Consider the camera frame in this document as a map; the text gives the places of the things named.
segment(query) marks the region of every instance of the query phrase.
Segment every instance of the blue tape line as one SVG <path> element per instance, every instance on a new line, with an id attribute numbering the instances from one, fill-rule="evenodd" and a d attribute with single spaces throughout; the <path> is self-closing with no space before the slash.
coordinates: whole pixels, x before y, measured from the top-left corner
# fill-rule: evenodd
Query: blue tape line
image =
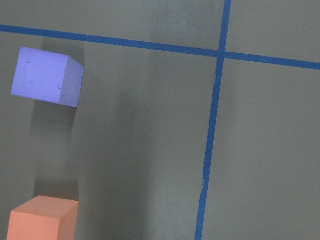
<path id="1" fill-rule="evenodd" d="M 89 42 L 89 43 L 109 44 L 109 45 L 116 45 L 116 46 L 149 49 L 149 50 L 157 50 L 157 51 L 164 51 L 164 52 L 205 56 L 205 57 L 214 57 L 214 58 L 217 58 L 219 56 L 224 56 L 226 59 L 320 70 L 320 63 L 318 62 L 300 61 L 300 60 L 293 60 L 293 59 L 286 59 L 286 58 L 279 58 L 279 57 L 252 55 L 252 54 L 228 52 L 228 51 L 225 52 L 227 42 L 222 42 L 222 45 L 219 46 L 219 50 L 212 50 L 212 49 L 204 49 L 204 48 L 196 48 L 196 47 L 169 45 L 169 44 L 162 44 L 162 43 L 135 41 L 135 40 L 127 40 L 127 39 L 121 39 L 121 38 L 94 36 L 94 35 L 86 35 L 86 34 L 79 34 L 79 33 L 51 31 L 51 30 L 43 30 L 43 29 L 35 29 L 35 28 L 19 27 L 19 26 L 9 26 L 9 25 L 0 25 L 0 32 L 34 35 L 34 36 L 58 38 L 58 39 L 68 39 L 68 40 L 76 40 L 76 41 Z M 225 29 L 222 29 L 220 38 L 226 38 L 226 34 L 227 34 L 227 31 L 225 31 Z"/>
<path id="2" fill-rule="evenodd" d="M 215 132 L 216 132 L 216 124 L 217 124 L 217 116 L 218 116 L 219 98 L 220 98 L 221 83 L 222 83 L 223 71 L 224 71 L 224 62 L 225 62 L 224 53 L 227 47 L 231 3 L 232 3 L 232 0 L 225 0 L 224 2 L 220 42 L 219 42 L 219 52 L 221 53 L 221 55 L 217 59 L 216 69 L 215 69 L 215 83 L 214 83 L 213 93 L 212 93 L 209 130 L 208 130 L 204 165 L 203 165 L 203 186 L 202 186 L 202 192 L 199 200 L 198 216 L 197 216 L 197 222 L 196 222 L 196 228 L 195 228 L 195 238 L 194 238 L 195 240 L 201 240 L 203 231 L 204 231 L 211 163 L 212 163 L 212 157 L 214 153 L 214 140 L 215 140 Z"/>
<path id="3" fill-rule="evenodd" d="M 279 57 L 251 55 L 251 54 L 228 52 L 228 51 L 225 52 L 224 57 L 226 59 L 233 59 L 233 60 L 242 60 L 242 61 L 248 61 L 248 62 L 320 70 L 320 63 L 311 62 L 311 61 L 300 61 L 300 60 L 292 60 L 292 59 L 279 58 Z"/>
<path id="4" fill-rule="evenodd" d="M 168 44 L 153 43 L 153 42 L 146 42 L 146 41 L 135 41 L 135 40 L 127 40 L 127 39 L 121 39 L 121 38 L 94 36 L 94 35 L 86 35 L 86 34 L 79 34 L 79 33 L 63 32 L 63 31 L 51 31 L 51 30 L 43 30 L 43 29 L 35 29 L 35 28 L 19 27 L 19 26 L 0 25 L 0 32 L 26 34 L 26 35 L 34 35 L 34 36 L 42 36 L 42 37 L 58 38 L 58 39 L 77 40 L 77 41 L 90 42 L 90 43 L 109 44 L 109 45 L 117 45 L 117 46 L 131 47 L 131 48 L 172 52 L 172 53 L 179 53 L 179 54 L 198 55 L 198 56 L 205 56 L 205 57 L 217 57 L 219 55 L 219 51 L 211 50 L 211 49 L 168 45 Z"/>

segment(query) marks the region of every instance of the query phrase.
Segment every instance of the vertical blue line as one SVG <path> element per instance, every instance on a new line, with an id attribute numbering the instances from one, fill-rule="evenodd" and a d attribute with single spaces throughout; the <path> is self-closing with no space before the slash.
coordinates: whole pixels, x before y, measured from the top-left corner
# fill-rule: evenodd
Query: vertical blue line
<path id="1" fill-rule="evenodd" d="M 196 222 L 196 228 L 195 228 L 195 238 L 194 238 L 195 240 L 202 240 L 203 231 L 204 231 L 210 171 L 211 171 L 216 123 L 217 123 L 217 116 L 218 116 L 219 97 L 220 97 L 221 83 L 222 83 L 224 63 L 225 63 L 225 52 L 227 47 L 231 3 L 232 3 L 232 0 L 224 1 L 220 42 L 219 42 L 219 56 L 217 58 L 216 69 L 215 69 L 215 83 L 214 83 L 213 93 L 212 93 L 209 130 L 208 130 L 204 165 L 203 165 L 203 186 L 202 186 L 202 192 L 199 200 L 198 216 L 197 216 L 197 222 Z"/>

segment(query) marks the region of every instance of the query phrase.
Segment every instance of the horizontal blue line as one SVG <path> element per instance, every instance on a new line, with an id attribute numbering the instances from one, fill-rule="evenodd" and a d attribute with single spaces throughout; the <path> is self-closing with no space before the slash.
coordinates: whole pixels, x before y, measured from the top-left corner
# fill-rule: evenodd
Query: horizontal blue line
<path id="1" fill-rule="evenodd" d="M 83 42 L 90 42 L 90 43 L 109 44 L 109 45 L 116 45 L 116 46 L 149 49 L 149 50 L 198 55 L 198 56 L 214 57 L 214 58 L 220 57 L 224 53 L 224 58 L 226 59 L 320 70 L 320 63 L 318 62 L 301 61 L 301 60 L 293 60 L 293 59 L 286 59 L 286 58 L 279 58 L 279 57 L 261 56 L 261 55 L 253 55 L 253 54 L 245 54 L 245 53 L 229 52 L 229 51 L 221 52 L 219 50 L 212 50 L 212 49 L 169 45 L 169 44 L 154 43 L 154 42 L 147 42 L 147 41 L 135 41 L 135 40 L 127 40 L 127 39 L 105 37 L 105 36 L 86 35 L 86 34 L 80 34 L 80 33 L 43 30 L 43 29 L 20 27 L 20 26 L 9 26 L 9 25 L 1 25 L 1 24 L 0 24 L 0 32 L 34 35 L 34 36 L 58 38 L 58 39 L 68 39 L 68 40 L 76 40 L 76 41 L 83 41 Z"/>
<path id="2" fill-rule="evenodd" d="M 233 59 L 233 60 L 320 70 L 320 63 L 311 62 L 311 61 L 300 61 L 300 60 L 292 60 L 292 59 L 279 58 L 279 57 L 260 56 L 260 55 L 252 55 L 252 54 L 229 52 L 229 51 L 225 52 L 224 57 L 226 59 Z"/>
<path id="3" fill-rule="evenodd" d="M 138 49 L 149 49 L 149 50 L 157 50 L 157 51 L 172 52 L 172 53 L 179 53 L 179 54 L 198 55 L 198 56 L 205 56 L 205 57 L 217 57 L 219 55 L 219 51 L 211 50 L 211 49 L 168 45 L 168 44 L 153 43 L 153 42 L 146 42 L 146 41 L 135 41 L 135 40 L 127 40 L 127 39 L 121 39 L 121 38 L 94 36 L 94 35 L 86 35 L 86 34 L 79 34 L 79 33 L 63 32 L 63 31 L 51 31 L 51 30 L 43 30 L 43 29 L 35 29 L 35 28 L 19 27 L 19 26 L 0 25 L 0 32 L 26 34 L 26 35 L 42 36 L 42 37 L 57 38 L 57 39 L 68 39 L 68 40 L 76 40 L 76 41 L 83 41 L 83 42 L 90 42 L 90 43 L 109 44 L 109 45 L 117 45 L 117 46 L 124 46 L 124 47 L 138 48 Z"/>

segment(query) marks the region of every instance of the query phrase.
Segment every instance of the foam block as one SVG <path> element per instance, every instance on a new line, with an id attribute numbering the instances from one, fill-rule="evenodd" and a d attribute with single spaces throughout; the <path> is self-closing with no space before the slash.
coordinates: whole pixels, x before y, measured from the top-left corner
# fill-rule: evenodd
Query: foam block
<path id="1" fill-rule="evenodd" d="M 20 49 L 12 95 L 77 107 L 85 68 L 71 57 Z"/>
<path id="2" fill-rule="evenodd" d="M 79 202 L 37 196 L 11 211 L 7 240 L 74 240 Z"/>

